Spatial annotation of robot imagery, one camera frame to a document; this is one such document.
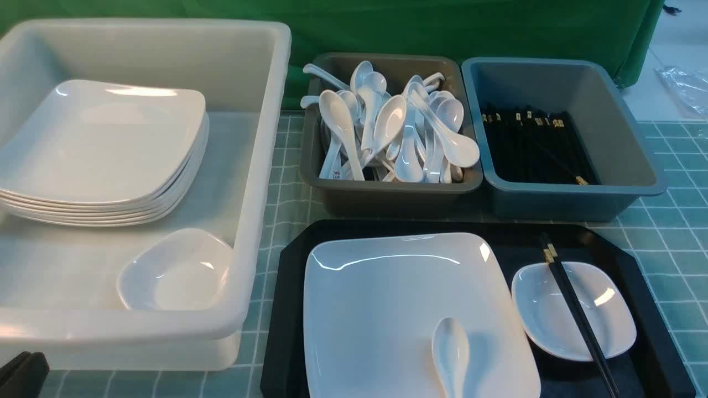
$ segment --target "white square plate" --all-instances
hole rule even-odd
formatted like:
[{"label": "white square plate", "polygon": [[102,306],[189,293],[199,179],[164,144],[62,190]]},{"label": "white square plate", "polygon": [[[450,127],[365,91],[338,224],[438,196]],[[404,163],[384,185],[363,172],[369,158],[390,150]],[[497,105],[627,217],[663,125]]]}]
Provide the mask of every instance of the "white square plate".
[{"label": "white square plate", "polygon": [[124,203],[159,190],[192,148],[198,91],[69,80],[0,148],[0,190],[58,203]]},{"label": "white square plate", "polygon": [[469,338],[465,397],[538,398],[536,363],[489,245],[467,233],[330,241],[307,259],[304,348],[312,398],[443,398],[430,339]]}]

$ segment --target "green backdrop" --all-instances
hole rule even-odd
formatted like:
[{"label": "green backdrop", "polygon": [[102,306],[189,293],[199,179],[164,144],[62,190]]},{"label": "green backdrop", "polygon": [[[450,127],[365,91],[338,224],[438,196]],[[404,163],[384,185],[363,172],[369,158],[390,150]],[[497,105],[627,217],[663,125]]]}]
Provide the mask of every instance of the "green backdrop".
[{"label": "green backdrop", "polygon": [[662,0],[0,0],[0,33],[32,18],[193,17],[280,21],[292,30],[284,106],[302,65],[329,51],[573,58],[636,82]]}]

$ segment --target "black serving tray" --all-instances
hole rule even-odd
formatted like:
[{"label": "black serving tray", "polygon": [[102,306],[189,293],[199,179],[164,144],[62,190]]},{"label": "black serving tray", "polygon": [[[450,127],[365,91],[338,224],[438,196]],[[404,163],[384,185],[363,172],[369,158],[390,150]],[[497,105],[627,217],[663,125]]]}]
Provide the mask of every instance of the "black serving tray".
[{"label": "black serving tray", "polygon": [[[470,232],[484,238],[494,251],[509,286],[519,268],[543,262],[538,236],[547,232],[564,260],[584,261],[603,269],[614,280],[632,312],[636,343],[626,353],[607,361],[620,396],[696,396],[635,260],[595,232],[572,224],[374,220],[316,222],[282,250],[261,375],[263,396],[309,398],[302,336],[302,295],[305,264],[316,245],[339,239],[442,232]],[[541,376],[541,397],[607,397],[594,364],[555,358],[533,342],[529,344]]]}]

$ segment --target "grid pattern tablecloth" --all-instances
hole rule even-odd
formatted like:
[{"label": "grid pattern tablecloth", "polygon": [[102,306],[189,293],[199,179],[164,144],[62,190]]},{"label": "grid pattern tablecloth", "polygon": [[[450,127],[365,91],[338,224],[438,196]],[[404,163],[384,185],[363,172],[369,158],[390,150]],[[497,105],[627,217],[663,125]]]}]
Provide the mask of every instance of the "grid pattern tablecloth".
[{"label": "grid pattern tablecloth", "polygon": [[[222,372],[52,371],[42,398],[260,398],[280,251],[329,218],[298,175],[302,115],[283,115],[273,155],[256,280],[236,363]],[[632,254],[699,395],[708,393],[708,124],[640,123],[670,188],[617,219],[581,223]],[[481,211],[466,220],[496,221]]]}]

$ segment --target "chopstick pair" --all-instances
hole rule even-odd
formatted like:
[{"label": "chopstick pair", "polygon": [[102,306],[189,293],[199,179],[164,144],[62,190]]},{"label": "chopstick pair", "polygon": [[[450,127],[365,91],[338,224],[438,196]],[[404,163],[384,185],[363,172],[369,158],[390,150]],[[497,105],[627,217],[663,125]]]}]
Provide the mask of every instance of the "chopstick pair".
[{"label": "chopstick pair", "polygon": [[551,243],[551,239],[548,237],[547,233],[541,234],[541,245],[543,247],[543,255],[548,263],[553,278],[556,280],[556,284],[563,294],[563,298],[566,300],[568,308],[571,310],[573,319],[575,320],[580,333],[583,336],[583,340],[590,351],[590,355],[593,357],[595,364],[598,366],[600,371],[600,376],[603,378],[607,392],[610,393],[612,398],[619,398],[620,391],[617,388],[615,379],[612,377],[610,372],[610,367],[607,366],[607,361],[605,360],[605,354],[603,353],[600,344],[598,343],[595,333],[593,333],[593,328],[585,316],[585,312],[578,300],[578,296],[573,289],[570,279],[568,279],[568,274],[566,273],[563,263],[556,252],[556,248]]}]

